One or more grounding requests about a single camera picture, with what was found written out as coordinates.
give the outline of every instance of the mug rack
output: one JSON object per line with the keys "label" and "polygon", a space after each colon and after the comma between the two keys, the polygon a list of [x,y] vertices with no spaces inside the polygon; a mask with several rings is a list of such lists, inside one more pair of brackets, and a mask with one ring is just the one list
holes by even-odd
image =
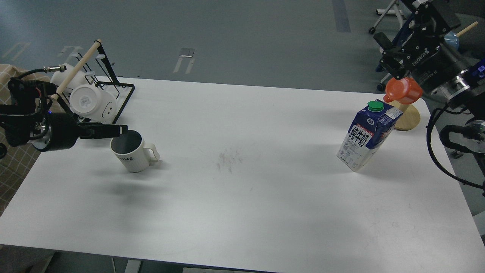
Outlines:
{"label": "mug rack", "polygon": [[[133,84],[126,84],[126,83],[121,83],[118,78],[116,77],[116,74],[113,71],[113,67],[108,59],[108,56],[106,55],[106,52],[103,49],[102,44],[99,44],[99,47],[97,48],[98,51],[98,56],[95,57],[97,65],[101,68],[103,71],[104,75],[108,78],[109,81],[100,81],[95,72],[91,69],[89,64],[86,62],[85,65],[82,66],[82,69],[86,73],[84,76],[86,79],[87,84],[94,84],[96,87],[99,87],[101,90],[108,91],[110,93],[113,93],[116,97],[116,103],[119,106],[118,107],[118,112],[116,113],[114,119],[112,120],[112,124],[115,124],[121,113],[123,112],[123,109],[125,108],[128,100],[130,99],[131,95],[133,94],[135,90],[135,85]],[[72,53],[71,57],[76,58],[78,61],[81,60],[82,55],[80,53]],[[90,119],[80,117],[78,114],[73,113],[71,109],[69,108],[69,97],[66,96],[65,93],[63,93],[59,98],[57,99],[57,102],[59,105],[62,107],[62,109],[66,112],[71,114],[76,120],[80,122],[89,122]]]}

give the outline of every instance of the orange cup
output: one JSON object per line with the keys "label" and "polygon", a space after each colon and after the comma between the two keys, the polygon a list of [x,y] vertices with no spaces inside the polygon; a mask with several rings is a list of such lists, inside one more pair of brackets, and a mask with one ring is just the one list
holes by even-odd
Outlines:
{"label": "orange cup", "polygon": [[423,94],[423,89],[412,78],[400,80],[391,78],[386,85],[385,102],[398,101],[400,104],[411,104]]}

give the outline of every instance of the white mug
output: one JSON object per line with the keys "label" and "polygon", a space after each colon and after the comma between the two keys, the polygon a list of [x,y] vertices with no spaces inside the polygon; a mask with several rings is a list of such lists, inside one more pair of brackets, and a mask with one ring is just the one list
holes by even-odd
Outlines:
{"label": "white mug", "polygon": [[114,95],[94,85],[76,87],[69,104],[72,112],[93,121],[112,121],[118,111]]}
{"label": "white mug", "polygon": [[111,150],[131,172],[143,171],[160,160],[155,145],[145,142],[140,133],[134,130],[111,139]]}
{"label": "white mug", "polygon": [[[70,73],[71,70],[74,69],[74,67],[70,64],[63,64],[65,66],[65,71],[64,72],[54,72],[52,75],[52,78],[50,79],[50,82],[60,86],[61,83],[64,81],[64,79],[67,77],[67,75]],[[80,86],[80,85],[87,85],[91,84],[92,80],[89,81],[88,78],[86,78],[86,73],[83,71],[78,71],[76,75],[74,75],[74,78],[72,78],[71,82],[66,86],[63,94],[66,95],[67,98],[71,96],[72,91]]]}

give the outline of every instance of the gray floor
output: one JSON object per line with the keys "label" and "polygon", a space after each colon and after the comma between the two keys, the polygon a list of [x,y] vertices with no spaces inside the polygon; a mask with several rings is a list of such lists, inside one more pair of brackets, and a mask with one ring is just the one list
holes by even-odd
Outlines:
{"label": "gray floor", "polygon": [[[101,38],[117,75],[147,79],[378,93],[378,46],[367,30],[388,0],[0,0],[0,62],[38,68],[84,53]],[[378,27],[398,30],[389,16]],[[193,48],[174,72],[181,48]],[[436,103],[430,102],[430,108]],[[443,117],[438,128],[465,117]],[[473,158],[453,159],[458,176],[481,183]],[[477,189],[463,186],[471,213],[485,211]],[[116,259],[122,272],[125,259]],[[109,257],[61,253],[49,273],[110,272]],[[141,272],[181,272],[144,262]]]}

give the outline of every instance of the wooden coaster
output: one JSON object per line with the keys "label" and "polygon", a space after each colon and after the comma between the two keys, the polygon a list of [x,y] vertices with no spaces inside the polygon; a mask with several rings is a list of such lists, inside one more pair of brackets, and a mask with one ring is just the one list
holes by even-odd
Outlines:
{"label": "wooden coaster", "polygon": [[[404,106],[397,101],[389,102],[389,104],[397,108],[400,106],[402,108],[402,106]],[[416,107],[410,104],[404,114],[398,119],[394,128],[399,131],[409,131],[415,128],[420,121],[421,116],[419,111],[416,109]]]}

